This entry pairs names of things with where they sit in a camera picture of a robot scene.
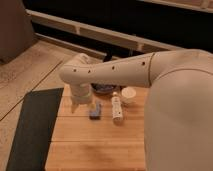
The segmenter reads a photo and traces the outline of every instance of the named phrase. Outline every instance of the tile floor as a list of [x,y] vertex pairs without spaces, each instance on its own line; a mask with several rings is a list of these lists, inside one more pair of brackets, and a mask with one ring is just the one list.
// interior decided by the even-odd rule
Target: tile floor
[[77,53],[39,41],[9,64],[0,66],[0,171],[6,169],[24,95],[63,87],[59,68]]

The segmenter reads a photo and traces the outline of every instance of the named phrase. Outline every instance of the black mat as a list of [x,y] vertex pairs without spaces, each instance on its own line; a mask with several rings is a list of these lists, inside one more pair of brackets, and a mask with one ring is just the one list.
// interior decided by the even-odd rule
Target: black mat
[[26,94],[7,171],[43,171],[63,89]]

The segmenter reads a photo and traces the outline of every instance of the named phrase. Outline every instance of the black object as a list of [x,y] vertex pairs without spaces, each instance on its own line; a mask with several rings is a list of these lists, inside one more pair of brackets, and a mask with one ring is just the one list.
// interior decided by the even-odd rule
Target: black object
[[81,45],[84,47],[88,47],[90,49],[99,50],[101,52],[106,52],[107,55],[109,55],[107,57],[106,61],[109,61],[111,58],[110,56],[112,56],[112,55],[119,56],[119,57],[128,57],[129,56],[129,50],[126,48],[122,48],[122,47],[115,46],[115,45],[110,45],[108,43],[103,43],[103,42],[100,42],[100,41],[97,41],[94,39],[78,36],[78,35],[60,31],[57,29],[52,29],[52,28],[49,28],[46,26],[35,24],[35,23],[33,23],[33,27],[34,27],[35,31],[40,34],[54,37],[56,39],[71,42],[74,44],[78,44],[78,45]]
[[142,0],[23,1],[28,9],[164,43],[213,52],[212,13]]
[[7,171],[43,171],[63,89],[25,95]]
[[117,85],[110,85],[110,84],[91,84],[93,92],[99,94],[99,95],[106,95],[111,94],[113,91],[115,91],[118,86]]
[[108,48],[106,48],[106,53],[107,54],[104,57],[103,62],[108,62],[108,61],[110,61],[112,59],[112,56],[113,56],[112,50],[113,50],[113,46],[109,45]]

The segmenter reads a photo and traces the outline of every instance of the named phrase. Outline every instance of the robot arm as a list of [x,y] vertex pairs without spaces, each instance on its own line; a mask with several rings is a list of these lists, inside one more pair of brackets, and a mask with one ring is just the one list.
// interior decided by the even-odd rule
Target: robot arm
[[92,102],[89,83],[150,87],[166,69],[198,56],[209,55],[200,50],[178,50],[91,64],[89,56],[78,54],[62,66],[60,77],[70,85],[75,109],[78,104]]
[[180,50],[91,64],[77,55],[61,68],[74,106],[91,103],[88,83],[150,87],[145,104],[147,171],[212,171],[213,55]]

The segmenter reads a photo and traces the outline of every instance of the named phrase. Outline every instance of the wooden tabletop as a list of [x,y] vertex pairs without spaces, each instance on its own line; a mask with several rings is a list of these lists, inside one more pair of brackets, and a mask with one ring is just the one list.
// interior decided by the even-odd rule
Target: wooden tabletop
[[46,162],[46,171],[144,171],[144,101],[147,89],[135,88],[131,106],[123,106],[124,123],[112,120],[111,96],[97,96],[100,120],[90,120],[86,105],[71,113],[65,85]]

